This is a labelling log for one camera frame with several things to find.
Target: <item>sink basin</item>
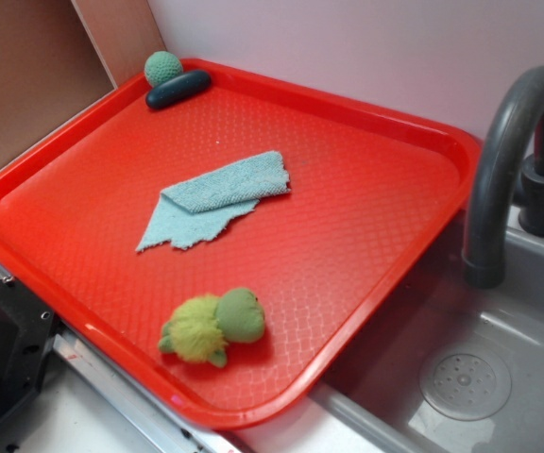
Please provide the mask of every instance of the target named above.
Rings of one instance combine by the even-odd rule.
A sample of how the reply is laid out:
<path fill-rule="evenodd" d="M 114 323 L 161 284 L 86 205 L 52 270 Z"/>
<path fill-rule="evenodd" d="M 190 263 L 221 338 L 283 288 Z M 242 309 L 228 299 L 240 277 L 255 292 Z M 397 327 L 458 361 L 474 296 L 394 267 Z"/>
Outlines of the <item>sink basin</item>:
<path fill-rule="evenodd" d="M 482 291 L 462 279 L 462 236 L 457 218 L 323 382 L 346 423 L 401 451 L 544 451 L 544 240 L 508 228 L 506 279 Z"/>

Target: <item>crocheted ball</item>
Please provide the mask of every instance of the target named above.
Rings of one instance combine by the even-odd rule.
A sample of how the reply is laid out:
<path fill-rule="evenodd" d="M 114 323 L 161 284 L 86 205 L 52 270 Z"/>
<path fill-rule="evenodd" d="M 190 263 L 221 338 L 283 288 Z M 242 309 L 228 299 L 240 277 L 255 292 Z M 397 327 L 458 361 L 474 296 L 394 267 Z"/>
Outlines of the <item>crocheted ball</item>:
<path fill-rule="evenodd" d="M 161 50 L 155 52 L 146 60 L 144 75 L 152 87 L 161 85 L 167 80 L 179 76 L 184 71 L 178 57 Z"/>

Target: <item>drain cover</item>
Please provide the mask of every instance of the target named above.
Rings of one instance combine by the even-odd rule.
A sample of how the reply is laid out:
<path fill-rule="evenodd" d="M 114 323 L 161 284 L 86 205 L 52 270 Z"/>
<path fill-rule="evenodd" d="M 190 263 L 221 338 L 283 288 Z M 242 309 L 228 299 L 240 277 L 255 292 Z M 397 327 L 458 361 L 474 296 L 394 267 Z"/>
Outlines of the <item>drain cover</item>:
<path fill-rule="evenodd" d="M 430 405 L 455 420 L 480 420 L 497 412 L 511 393 L 504 361 L 477 344 L 452 344 L 421 367 L 419 385 Z"/>

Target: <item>stuffed toy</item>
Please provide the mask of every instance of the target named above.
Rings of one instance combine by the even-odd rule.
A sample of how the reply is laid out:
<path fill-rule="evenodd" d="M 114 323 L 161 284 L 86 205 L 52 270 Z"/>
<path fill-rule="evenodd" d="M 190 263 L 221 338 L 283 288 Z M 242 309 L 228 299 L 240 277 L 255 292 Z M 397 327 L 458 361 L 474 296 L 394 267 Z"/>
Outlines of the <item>stuffed toy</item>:
<path fill-rule="evenodd" d="M 205 294 L 177 307 L 162 327 L 159 350 L 189 363 L 209 362 L 223 368 L 229 343 L 254 343 L 265 331 L 264 309 L 247 288 L 222 297 Z"/>

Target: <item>faucet spout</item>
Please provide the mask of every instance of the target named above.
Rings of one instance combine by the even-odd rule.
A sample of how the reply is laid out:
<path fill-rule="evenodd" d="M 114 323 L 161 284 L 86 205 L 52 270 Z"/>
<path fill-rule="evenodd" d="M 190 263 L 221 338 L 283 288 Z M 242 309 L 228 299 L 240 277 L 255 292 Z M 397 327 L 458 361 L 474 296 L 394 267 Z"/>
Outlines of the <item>faucet spout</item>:
<path fill-rule="evenodd" d="M 527 175 L 519 182 L 533 135 L 535 152 L 525 165 Z M 522 210 L 522 226 L 544 236 L 544 213 L 539 207 L 544 199 L 544 66 L 527 71 L 514 83 L 484 142 L 463 245 L 465 279 L 472 286 L 493 288 L 504 278 L 505 230 L 517 186 L 518 193 L 532 200 L 521 203 L 531 205 Z"/>

